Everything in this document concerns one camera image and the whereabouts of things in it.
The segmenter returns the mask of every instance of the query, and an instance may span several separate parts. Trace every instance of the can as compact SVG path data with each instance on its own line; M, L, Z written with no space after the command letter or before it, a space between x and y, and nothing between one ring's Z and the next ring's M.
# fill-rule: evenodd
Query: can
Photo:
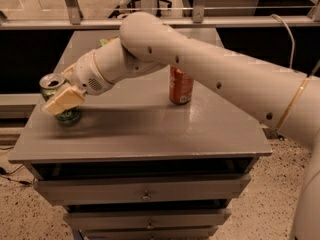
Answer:
M66 78L60 73L51 73L41 78L40 93L45 101L49 100L59 88L66 83ZM55 115L54 118L58 124L63 126L71 126L76 124L81 117L79 107L68 109L62 113Z
M183 105L191 100L193 78L180 69L170 66L169 98L176 105Z

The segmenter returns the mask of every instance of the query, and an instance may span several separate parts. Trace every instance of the floor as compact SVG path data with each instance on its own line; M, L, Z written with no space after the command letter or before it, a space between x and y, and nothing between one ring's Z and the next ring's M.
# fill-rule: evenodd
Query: floor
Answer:
M62 0L0 0L10 19L67 19ZM180 7L180 0L172 0ZM85 18L104 18L119 0L79 0ZM21 127L0 130L0 167L12 172L18 165L8 163L10 148ZM273 155L261 158L250 172L252 181L229 207L232 215L211 240L286 240L310 153L290 141L270 138ZM21 168L12 180L32 182ZM52 207L32 188L0 178L0 240L71 240L72 232L63 221L65 211Z

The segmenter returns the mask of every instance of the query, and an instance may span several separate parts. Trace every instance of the table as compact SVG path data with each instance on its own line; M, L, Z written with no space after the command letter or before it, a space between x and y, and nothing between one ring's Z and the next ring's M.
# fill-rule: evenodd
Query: table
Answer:
M214 29L180 31L219 42ZM117 35L75 32L55 71ZM9 160L89 239L208 238L271 147L255 119L199 83L187 105L168 97L167 67L88 96L72 127L42 113L40 99Z

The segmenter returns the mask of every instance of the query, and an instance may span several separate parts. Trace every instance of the speckled floor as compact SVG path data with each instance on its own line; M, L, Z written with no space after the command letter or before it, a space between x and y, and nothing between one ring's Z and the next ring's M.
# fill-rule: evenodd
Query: speckled floor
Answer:
M269 141L273 155L256 163L251 182L229 205L232 215L211 240L288 239L310 153L290 140ZM0 151L0 167L11 172L18 165L9 164L8 155ZM10 178L33 180L24 168ZM0 207L1 240L73 239L64 209L52 207L32 186L0 178Z

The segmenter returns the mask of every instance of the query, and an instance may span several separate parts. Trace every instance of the drawer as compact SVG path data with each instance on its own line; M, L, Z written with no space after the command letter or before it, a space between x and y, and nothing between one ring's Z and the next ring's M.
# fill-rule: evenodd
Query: drawer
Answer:
M179 238L207 239L217 231L216 227L172 228L163 230L83 231L90 240L157 240Z
M39 181L35 189L52 205L232 199L250 181L245 175L201 175Z
M66 214L64 220L77 230L146 229L222 225L230 216L228 209L133 211Z

